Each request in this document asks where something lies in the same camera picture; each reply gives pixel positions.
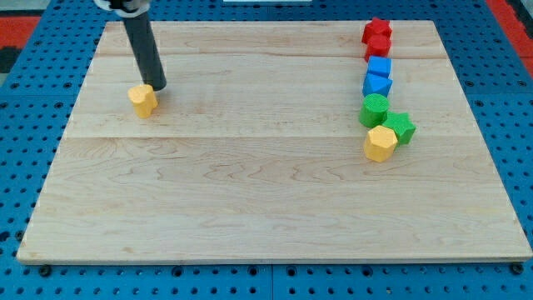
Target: stack of blocks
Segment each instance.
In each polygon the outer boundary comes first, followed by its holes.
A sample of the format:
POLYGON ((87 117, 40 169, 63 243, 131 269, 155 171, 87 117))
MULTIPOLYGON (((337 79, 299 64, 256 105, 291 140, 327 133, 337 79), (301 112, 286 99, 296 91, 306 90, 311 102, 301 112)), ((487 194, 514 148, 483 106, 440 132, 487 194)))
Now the stack of blocks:
POLYGON ((374 17, 365 26, 362 42, 368 47, 365 61, 368 62, 362 93, 365 97, 359 114, 359 122, 372 128, 367 134, 363 150, 367 158, 384 162, 392 156, 397 145, 407 144, 415 133, 416 126, 407 112, 389 112, 387 99, 392 86, 392 60, 386 56, 391 48, 392 30, 389 21, 374 17))

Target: green block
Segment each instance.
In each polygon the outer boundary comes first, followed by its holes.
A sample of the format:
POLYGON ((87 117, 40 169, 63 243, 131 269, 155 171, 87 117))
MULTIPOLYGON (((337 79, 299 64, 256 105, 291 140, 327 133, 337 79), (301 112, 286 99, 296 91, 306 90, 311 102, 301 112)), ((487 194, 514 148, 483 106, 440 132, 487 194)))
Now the green block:
POLYGON ((369 94, 363 101, 359 122, 369 128, 381 125, 385 120, 385 115, 389 109, 389 100, 380 94, 369 94))
POLYGON ((387 112, 382 126, 394 130, 396 138, 398 138, 398 145, 408 144, 416 130, 416 126, 409 120, 407 112, 387 112))

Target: blue block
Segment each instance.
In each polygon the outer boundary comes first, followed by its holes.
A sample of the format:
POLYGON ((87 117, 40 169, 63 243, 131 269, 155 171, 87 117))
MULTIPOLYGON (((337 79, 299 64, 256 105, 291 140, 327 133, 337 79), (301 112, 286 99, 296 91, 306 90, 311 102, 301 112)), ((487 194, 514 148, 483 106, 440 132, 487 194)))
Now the blue block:
POLYGON ((370 56, 367 73, 389 78, 392 60, 387 57, 370 56))
POLYGON ((387 97, 391 86, 392 80, 389 78, 367 73, 363 83, 363 95, 366 97, 366 95, 378 93, 387 97))

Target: plastic block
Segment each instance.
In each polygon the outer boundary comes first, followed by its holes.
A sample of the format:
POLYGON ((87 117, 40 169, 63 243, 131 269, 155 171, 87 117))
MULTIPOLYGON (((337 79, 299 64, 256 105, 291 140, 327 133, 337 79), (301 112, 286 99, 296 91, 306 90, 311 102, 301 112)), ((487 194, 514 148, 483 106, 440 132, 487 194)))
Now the plastic block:
POLYGON ((392 129, 376 126, 366 134, 363 151, 366 158, 381 163, 392 156, 397 144, 398 140, 392 129))
POLYGON ((367 73, 363 82, 363 96, 366 97, 370 94, 378 93, 387 97, 391 86, 392 80, 389 78, 367 73))
POLYGON ((365 61, 368 62, 370 56, 386 57, 391 50, 392 42, 390 38, 382 35, 374 35, 368 39, 368 47, 366 47, 365 61))
POLYGON ((392 60, 390 58, 370 56, 366 73, 389 78, 389 75, 391 75, 391 65, 392 60))
POLYGON ((407 112, 387 112, 382 125, 394 131, 398 138, 398 145, 409 143, 416 130, 416 126, 409 120, 409 114, 407 112))
POLYGON ((148 118, 152 110, 157 107, 156 94, 149 84, 132 87, 127 91, 127 96, 132 102, 135 113, 140 118, 148 118))
POLYGON ((368 40, 375 35, 382 35, 390 38, 392 35, 390 21, 373 17, 372 21, 365 26, 361 42, 368 43, 368 40))
POLYGON ((388 109, 389 100, 385 96, 370 94, 363 101, 361 111, 359 112, 359 122, 369 128, 380 125, 385 120, 388 109))

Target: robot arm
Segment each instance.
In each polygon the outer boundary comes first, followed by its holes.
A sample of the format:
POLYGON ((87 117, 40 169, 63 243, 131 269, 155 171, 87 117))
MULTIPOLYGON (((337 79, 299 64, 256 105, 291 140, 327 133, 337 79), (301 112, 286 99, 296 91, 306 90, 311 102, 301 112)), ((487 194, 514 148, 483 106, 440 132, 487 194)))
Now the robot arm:
POLYGON ((94 0, 100 8, 114 11, 122 18, 143 82, 159 91, 167 85, 167 80, 148 17, 150 1, 94 0))

